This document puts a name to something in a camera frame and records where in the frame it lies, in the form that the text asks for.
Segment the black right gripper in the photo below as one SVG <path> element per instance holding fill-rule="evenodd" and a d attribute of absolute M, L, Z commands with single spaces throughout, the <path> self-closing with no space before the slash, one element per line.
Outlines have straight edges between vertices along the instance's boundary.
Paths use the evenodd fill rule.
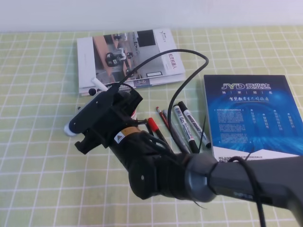
<path fill-rule="evenodd" d="M 90 128 L 82 134 L 84 139 L 77 141 L 75 147 L 83 154 L 102 145 L 111 147 L 114 144 L 115 136 L 127 127 L 136 127 L 138 120 L 133 120 L 128 114 L 122 111 L 118 106 L 111 106 L 106 113 L 97 120 Z"/>

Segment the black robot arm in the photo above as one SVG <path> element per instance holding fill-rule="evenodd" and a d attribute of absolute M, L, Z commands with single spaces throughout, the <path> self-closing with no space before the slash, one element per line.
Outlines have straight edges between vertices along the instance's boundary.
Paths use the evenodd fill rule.
<path fill-rule="evenodd" d="M 257 204 L 265 225 L 263 205 L 290 210 L 303 222 L 303 158 L 219 162 L 205 153 L 175 154 L 166 142 L 138 128 L 131 116 L 142 97 L 130 92 L 99 92 L 82 107 L 65 130 L 82 133 L 76 148 L 87 154 L 102 145 L 110 148 L 128 171 L 134 194 L 145 200 L 163 195 L 210 202 L 224 195 Z"/>

